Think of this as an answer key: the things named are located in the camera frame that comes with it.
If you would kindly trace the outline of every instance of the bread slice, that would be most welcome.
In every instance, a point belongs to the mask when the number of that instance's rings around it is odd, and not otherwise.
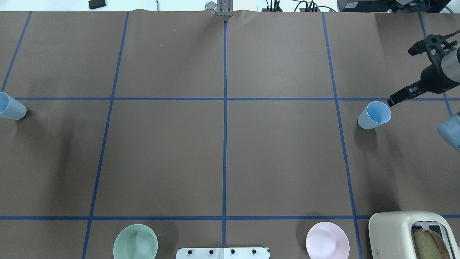
[[[412,230],[419,259],[450,259],[443,238],[433,230]]]

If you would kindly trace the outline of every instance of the black device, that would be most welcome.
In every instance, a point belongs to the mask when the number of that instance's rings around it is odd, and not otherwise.
[[[439,13],[450,0],[337,0],[340,12]]]
[[[422,71],[419,81],[390,96],[386,101],[390,107],[426,92],[442,94],[460,85],[460,48],[457,41],[447,42],[459,32],[444,36],[430,34],[409,49],[411,56],[426,53],[431,65]]]
[[[99,7],[104,7],[105,6],[105,0],[89,0],[89,9],[96,9]]]

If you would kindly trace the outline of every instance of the cup rim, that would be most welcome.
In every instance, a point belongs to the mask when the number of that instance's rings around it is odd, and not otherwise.
[[[119,237],[121,236],[121,234],[122,234],[123,232],[125,232],[125,230],[127,230],[127,229],[129,229],[129,228],[133,228],[133,227],[135,227],[135,226],[141,226],[143,229],[148,230],[149,232],[151,232],[151,233],[153,234],[153,237],[155,238],[155,242],[156,242],[156,250],[155,250],[155,252],[154,252],[154,254],[153,254],[153,258],[156,257],[156,254],[158,253],[158,239],[157,239],[157,237],[156,237],[155,232],[154,232],[149,226],[146,226],[146,225],[144,225],[144,224],[133,224],[133,225],[129,225],[129,226],[125,227],[125,228],[118,234],[118,236],[116,237],[115,242],[114,242],[114,247],[113,247],[113,255],[114,255],[114,258],[115,258],[115,259],[116,259],[116,257],[115,257],[115,247],[116,247],[116,245],[117,245],[117,241],[120,242]]]
[[[372,117],[369,115],[369,111],[368,111],[369,106],[370,106],[371,104],[375,104],[375,103],[379,103],[379,105],[383,104],[383,106],[386,107],[386,110],[387,110],[387,111],[389,112],[389,114],[390,114],[389,117],[388,117],[388,119],[385,120],[384,122],[377,122],[377,121],[375,121],[374,119],[372,119]],[[369,119],[370,119],[371,121],[373,121],[373,122],[375,122],[375,123],[377,123],[377,124],[385,124],[385,123],[387,123],[387,122],[389,122],[389,121],[391,120],[391,109],[390,109],[385,103],[383,103],[383,102],[381,102],[381,101],[372,101],[372,102],[370,102],[370,103],[366,106],[366,114],[367,114],[367,116],[369,117]]]
[[[7,102],[6,106],[5,106],[5,108],[4,108],[3,110],[0,110],[0,114],[2,114],[2,113],[4,113],[4,112],[8,109],[8,106],[10,106],[10,96],[7,95],[7,94],[5,94],[4,92],[0,92],[0,95],[5,96],[6,99],[8,100],[8,102]]]

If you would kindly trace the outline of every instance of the light blue cup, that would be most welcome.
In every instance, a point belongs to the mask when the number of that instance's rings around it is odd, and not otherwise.
[[[27,109],[24,104],[13,97],[0,92],[0,117],[12,120],[20,120],[26,115]]]
[[[151,228],[142,224],[123,229],[114,244],[114,259],[154,259],[158,240]]]
[[[365,130],[371,130],[391,119],[390,108],[383,102],[373,101],[368,104],[366,109],[359,115],[358,124]]]

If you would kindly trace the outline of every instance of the white cup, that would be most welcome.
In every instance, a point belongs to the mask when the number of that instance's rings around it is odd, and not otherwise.
[[[358,124],[361,128],[370,130],[389,122],[390,119],[390,108],[383,102],[373,101],[358,117]]]
[[[0,117],[12,120],[20,120],[26,115],[27,109],[24,104],[13,97],[0,92]]]

